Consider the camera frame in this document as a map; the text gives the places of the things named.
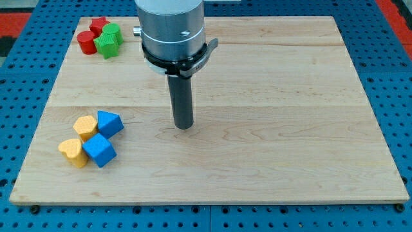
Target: metal cylinder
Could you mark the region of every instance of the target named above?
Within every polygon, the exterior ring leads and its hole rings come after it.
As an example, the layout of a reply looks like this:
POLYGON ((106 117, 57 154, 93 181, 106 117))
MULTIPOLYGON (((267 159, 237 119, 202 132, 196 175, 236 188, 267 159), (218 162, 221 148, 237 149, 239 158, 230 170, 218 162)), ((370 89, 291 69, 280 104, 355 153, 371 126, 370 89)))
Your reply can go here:
POLYGON ((181 61, 205 44, 202 0, 135 0, 142 45, 154 57, 181 61))
POLYGON ((191 79, 167 77, 174 125, 185 130, 193 125, 192 86, 191 79))

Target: wood grain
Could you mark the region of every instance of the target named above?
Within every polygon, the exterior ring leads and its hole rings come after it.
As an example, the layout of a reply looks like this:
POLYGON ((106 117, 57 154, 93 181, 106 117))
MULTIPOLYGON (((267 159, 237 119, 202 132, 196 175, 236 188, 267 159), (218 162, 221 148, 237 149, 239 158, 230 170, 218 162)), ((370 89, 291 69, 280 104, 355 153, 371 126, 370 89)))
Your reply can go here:
MULTIPOLYGON (((206 18, 220 46, 192 80, 195 124, 178 130, 165 78, 144 63, 134 17, 120 56, 72 41, 10 200, 32 205, 372 204, 402 183, 331 17, 206 18), (118 157, 68 164, 75 120, 117 112, 118 157)), ((82 18, 75 35, 87 28, 82 18)))

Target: black cylindrical rod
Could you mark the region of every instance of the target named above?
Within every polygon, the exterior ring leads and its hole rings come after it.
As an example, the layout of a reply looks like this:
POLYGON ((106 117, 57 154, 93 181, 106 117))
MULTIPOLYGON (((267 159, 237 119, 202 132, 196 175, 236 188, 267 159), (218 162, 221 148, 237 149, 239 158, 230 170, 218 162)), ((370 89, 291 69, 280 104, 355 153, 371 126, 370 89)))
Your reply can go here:
POLYGON ((177 128, 185 130, 193 125, 191 79, 167 76, 173 119, 177 128))

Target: yellow block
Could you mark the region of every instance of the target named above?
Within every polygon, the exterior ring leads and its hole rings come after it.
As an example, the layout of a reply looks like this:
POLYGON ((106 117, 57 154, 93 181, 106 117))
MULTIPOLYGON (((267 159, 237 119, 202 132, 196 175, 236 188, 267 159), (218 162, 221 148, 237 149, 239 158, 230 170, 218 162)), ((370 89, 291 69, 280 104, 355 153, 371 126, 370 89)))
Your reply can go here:
POLYGON ((73 125, 73 129, 79 134, 83 142, 86 142, 97 134, 97 120, 91 115, 79 117, 73 125))
POLYGON ((78 168, 83 168, 88 163, 89 157, 82 149, 80 139, 68 139, 60 143, 58 149, 70 163, 78 168))

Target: toy block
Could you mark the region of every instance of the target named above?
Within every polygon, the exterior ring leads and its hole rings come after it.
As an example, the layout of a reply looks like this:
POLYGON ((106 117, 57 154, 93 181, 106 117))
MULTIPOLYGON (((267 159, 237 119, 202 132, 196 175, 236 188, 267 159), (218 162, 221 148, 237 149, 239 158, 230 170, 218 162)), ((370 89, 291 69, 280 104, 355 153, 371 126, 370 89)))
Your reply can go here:
POLYGON ((91 115, 79 117, 73 125, 73 129, 79 134, 83 142, 86 142, 97 134, 97 121, 91 115))
POLYGON ((99 37, 103 32, 103 27, 110 22, 106 20, 106 17, 99 17, 97 19, 91 19, 91 24, 89 26, 90 30, 99 37))
POLYGON ((118 56, 118 43, 116 35, 102 34, 94 40, 97 52, 102 54, 105 59, 118 56))
POLYGON ((89 157, 82 149, 80 139, 69 139, 59 144, 59 151, 66 159, 78 168, 83 168, 89 160, 89 157))
POLYGON ((116 23, 109 23, 103 27, 103 33, 108 35, 115 35, 117 39, 117 43, 121 45, 123 43, 123 36, 122 32, 120 31, 120 27, 116 23))
POLYGON ((91 55, 97 52, 94 39, 96 39, 96 35, 91 31, 81 32, 77 35, 77 42, 79 42, 84 54, 91 55))
POLYGON ((83 149, 99 168, 105 166, 117 155, 111 143, 99 133, 85 142, 83 149))
POLYGON ((124 128, 122 119, 120 119, 120 116, 115 113, 99 110, 97 112, 97 120, 100 134, 107 139, 114 136, 117 132, 124 128))

